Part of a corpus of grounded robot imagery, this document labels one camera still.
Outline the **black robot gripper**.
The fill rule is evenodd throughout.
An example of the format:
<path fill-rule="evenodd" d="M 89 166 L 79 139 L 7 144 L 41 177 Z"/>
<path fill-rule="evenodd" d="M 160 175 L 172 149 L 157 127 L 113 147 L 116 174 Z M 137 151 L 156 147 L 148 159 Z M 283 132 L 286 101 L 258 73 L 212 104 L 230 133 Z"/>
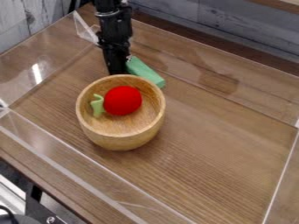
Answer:
<path fill-rule="evenodd" d="M 132 7 L 127 4 L 97 4 L 96 13 L 100 24 L 97 32 L 97 45 L 103 55 L 109 74 L 127 74 L 127 57 L 129 56 L 129 39 L 132 31 Z"/>

